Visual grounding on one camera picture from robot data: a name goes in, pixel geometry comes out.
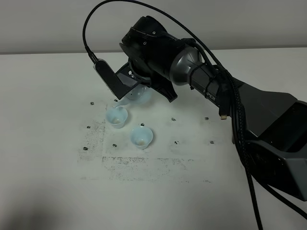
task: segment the black cable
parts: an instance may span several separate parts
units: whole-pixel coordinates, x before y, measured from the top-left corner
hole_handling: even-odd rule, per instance
[[[249,186],[249,190],[250,190],[250,194],[251,194],[251,199],[252,199],[252,203],[253,203],[253,208],[254,208],[254,212],[255,212],[257,225],[258,225],[259,230],[262,230],[263,227],[262,227],[259,209],[258,209],[258,205],[257,205],[257,199],[256,199],[254,184],[253,184],[253,181],[252,181],[251,173],[249,171],[248,155],[246,153],[246,148],[245,148],[245,121],[246,121],[245,110],[244,110],[244,107],[241,103],[240,94],[239,94],[238,88],[236,86],[236,83],[233,80],[233,77],[231,76],[231,74],[227,70],[224,71],[225,68],[222,66],[221,62],[215,57],[215,55],[211,52],[211,50],[194,33],[192,33],[183,24],[181,24],[179,21],[177,21],[175,18],[173,18],[169,14],[165,13],[164,11],[162,11],[162,10],[156,8],[156,7],[153,7],[151,5],[148,5],[146,3],[136,1],[136,0],[106,0],[106,1],[103,1],[103,2],[99,3],[98,5],[96,5],[92,9],[92,11],[89,13],[89,15],[87,16],[87,18],[84,22],[82,37],[83,37],[83,43],[84,43],[84,46],[85,46],[85,50],[87,51],[87,53],[88,53],[90,59],[92,60],[92,62],[96,63],[98,61],[98,58],[90,50],[89,46],[87,45],[86,39],[85,39],[85,30],[86,30],[88,21],[91,18],[91,16],[93,15],[93,13],[100,6],[102,6],[102,5],[104,5],[108,2],[114,2],[114,1],[123,1],[123,2],[131,2],[131,3],[139,4],[139,5],[145,6],[147,8],[150,8],[152,10],[155,10],[155,11],[163,14],[167,18],[171,19],[176,24],[178,24],[180,27],[182,27],[186,32],[188,32],[208,52],[208,54],[212,57],[212,59],[215,61],[215,63],[220,67],[222,72],[226,73],[226,77],[229,81],[229,84],[231,85],[231,92],[232,92],[232,94],[230,96],[231,96],[231,102],[232,102],[231,113],[232,113],[232,126],[233,126],[233,135],[234,135],[234,140],[235,140],[235,146],[236,146],[238,154],[239,154],[241,161],[244,164],[244,167],[245,167],[245,170],[246,170],[246,175],[247,175],[247,179],[248,179],[248,186]],[[200,53],[203,56],[205,62],[207,62],[207,65],[211,68],[214,68],[213,65],[211,64],[210,60],[206,56],[205,52],[203,51],[203,49],[198,44],[196,44],[196,45],[197,45],[196,48],[200,51]],[[297,206],[292,204],[290,201],[288,201],[287,199],[282,197],[280,194],[275,192],[267,184],[264,184],[262,186],[265,189],[267,189],[273,196],[275,196],[276,198],[281,200],[283,203],[288,205],[290,208],[292,208],[293,210],[295,210],[300,215],[302,215],[303,217],[306,218],[307,214],[304,211],[302,211],[300,208],[298,208]]]

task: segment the small cup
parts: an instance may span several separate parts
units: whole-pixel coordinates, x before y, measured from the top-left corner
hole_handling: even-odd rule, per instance
[[[115,108],[111,107],[106,111],[106,120],[114,128],[122,128],[125,125],[127,117],[127,110],[121,106]]]
[[[147,148],[153,138],[154,134],[149,127],[135,127],[130,132],[130,141],[141,150]]]

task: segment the white table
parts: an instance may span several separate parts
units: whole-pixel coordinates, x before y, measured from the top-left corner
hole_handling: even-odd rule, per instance
[[[307,48],[214,53],[234,77],[307,101]],[[127,60],[123,53],[97,56],[113,70]],[[220,120],[189,86],[175,90],[172,103],[154,93],[146,105],[127,106],[127,124],[114,130],[105,112],[115,97],[86,54],[0,56],[1,223],[44,203],[62,217],[57,230],[257,229],[230,119]],[[128,138],[141,123],[155,134],[145,150]],[[307,228],[255,189],[264,229]],[[307,203],[282,195],[307,211]]]

